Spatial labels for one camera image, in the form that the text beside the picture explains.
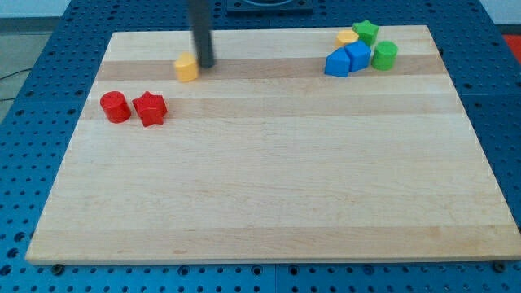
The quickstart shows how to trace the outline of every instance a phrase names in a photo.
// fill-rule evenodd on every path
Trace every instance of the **blue block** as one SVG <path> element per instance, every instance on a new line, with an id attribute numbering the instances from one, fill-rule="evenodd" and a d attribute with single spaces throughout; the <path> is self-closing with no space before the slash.
<path id="1" fill-rule="evenodd" d="M 369 48 L 364 42 L 357 41 L 348 44 L 344 47 L 344 49 L 351 59 L 351 65 L 349 67 L 350 72 L 357 72 L 358 70 L 369 66 L 371 48 Z"/>
<path id="2" fill-rule="evenodd" d="M 324 74 L 335 77 L 347 77 L 349 74 L 349 59 L 348 53 L 344 48 L 339 48 L 326 58 L 326 68 Z"/>

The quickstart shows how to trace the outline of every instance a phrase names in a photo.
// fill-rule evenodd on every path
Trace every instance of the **red cylinder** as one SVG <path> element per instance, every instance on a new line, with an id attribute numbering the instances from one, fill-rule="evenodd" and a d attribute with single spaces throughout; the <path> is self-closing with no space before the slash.
<path id="1" fill-rule="evenodd" d="M 125 101 L 125 96 L 119 91 L 104 94 L 99 100 L 99 104 L 112 123 L 121 123 L 130 118 L 129 105 Z"/>

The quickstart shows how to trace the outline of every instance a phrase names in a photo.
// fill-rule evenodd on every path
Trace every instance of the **green cylinder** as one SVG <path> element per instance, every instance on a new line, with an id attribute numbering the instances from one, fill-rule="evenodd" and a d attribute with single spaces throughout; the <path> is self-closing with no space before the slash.
<path id="1" fill-rule="evenodd" d="M 374 56 L 371 65 L 378 70 L 389 70 L 394 66 L 398 46 L 390 41 L 378 43 L 374 48 Z"/>

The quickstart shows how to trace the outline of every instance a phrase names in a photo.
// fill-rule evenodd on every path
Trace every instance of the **blue pegboard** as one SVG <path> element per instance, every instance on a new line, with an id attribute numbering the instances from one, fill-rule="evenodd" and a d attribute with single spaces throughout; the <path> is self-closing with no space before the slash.
<path id="1" fill-rule="evenodd" d="M 428 25 L 521 224 L 521 71 L 478 0 L 313 0 L 312 14 L 226 15 L 224 1 L 211 4 L 219 29 L 350 26 L 364 19 Z M 521 262 L 66 266 L 60 275 L 25 262 L 112 33 L 188 25 L 184 2 L 72 0 L 0 126 L 0 293 L 521 292 Z"/>

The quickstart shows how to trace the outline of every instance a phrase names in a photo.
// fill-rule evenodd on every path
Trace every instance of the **green block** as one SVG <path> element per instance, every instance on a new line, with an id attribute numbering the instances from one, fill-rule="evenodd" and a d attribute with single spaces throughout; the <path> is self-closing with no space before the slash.
<path id="1" fill-rule="evenodd" d="M 374 56 L 371 65 L 378 70 L 389 70 L 394 66 L 398 47 L 390 41 L 378 43 L 374 48 Z"/>
<path id="2" fill-rule="evenodd" d="M 358 33 L 359 40 L 371 46 L 376 42 L 379 26 L 372 24 L 369 20 L 352 24 L 352 30 Z"/>

